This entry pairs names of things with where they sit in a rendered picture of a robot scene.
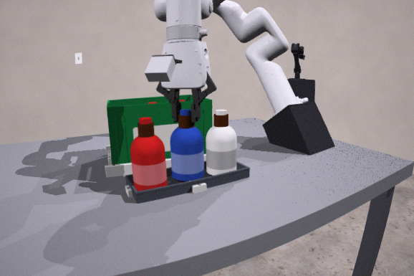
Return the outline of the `blue bottle with light blue label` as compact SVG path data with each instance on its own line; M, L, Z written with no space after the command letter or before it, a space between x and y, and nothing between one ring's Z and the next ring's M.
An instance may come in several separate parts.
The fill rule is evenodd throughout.
M191 122L191 110L180 110L178 127L170 137L172 177L179 182L203 178L203 135Z

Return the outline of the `white bottle with grey label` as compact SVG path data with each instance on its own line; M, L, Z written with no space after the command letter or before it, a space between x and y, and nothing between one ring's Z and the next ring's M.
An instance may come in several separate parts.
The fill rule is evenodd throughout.
M206 172L211 176L236 170L237 137L226 110L216 110L206 134Z

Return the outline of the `green crate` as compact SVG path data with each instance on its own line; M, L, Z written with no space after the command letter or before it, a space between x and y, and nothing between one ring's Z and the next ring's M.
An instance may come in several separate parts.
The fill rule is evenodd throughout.
M179 95L179 100L185 100L180 102L181 110L191 110L192 95ZM131 163L130 147L138 136L139 118L146 117L152 118L154 134L162 140L165 146L165 159L171 158L170 136L178 127L178 122L173 122L171 104L165 96L108 100L107 119L113 165ZM212 125L202 103L201 118L194 123L194 126L203 135L203 150L206 154L206 134Z

